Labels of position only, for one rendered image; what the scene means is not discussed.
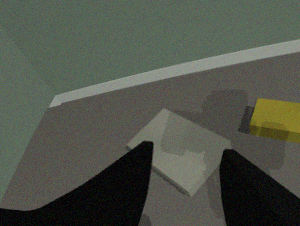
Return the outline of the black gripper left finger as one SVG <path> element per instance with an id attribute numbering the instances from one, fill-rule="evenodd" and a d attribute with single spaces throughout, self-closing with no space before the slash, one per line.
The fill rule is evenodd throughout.
<path id="1" fill-rule="evenodd" d="M 0 226 L 138 226 L 149 193 L 153 150 L 153 141 L 142 141 L 89 182 L 41 209 L 0 209 Z"/>

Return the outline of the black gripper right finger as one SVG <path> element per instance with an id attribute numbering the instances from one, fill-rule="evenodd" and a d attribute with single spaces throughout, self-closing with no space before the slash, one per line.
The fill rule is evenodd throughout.
<path id="1" fill-rule="evenodd" d="M 220 161 L 227 226 L 300 226 L 300 198 L 234 149 Z"/>

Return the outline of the yellow rectangular block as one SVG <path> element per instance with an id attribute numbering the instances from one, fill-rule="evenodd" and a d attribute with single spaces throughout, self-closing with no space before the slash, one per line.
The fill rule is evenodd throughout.
<path id="1" fill-rule="evenodd" d="M 258 98 L 250 122 L 251 136 L 300 144 L 300 102 Z"/>

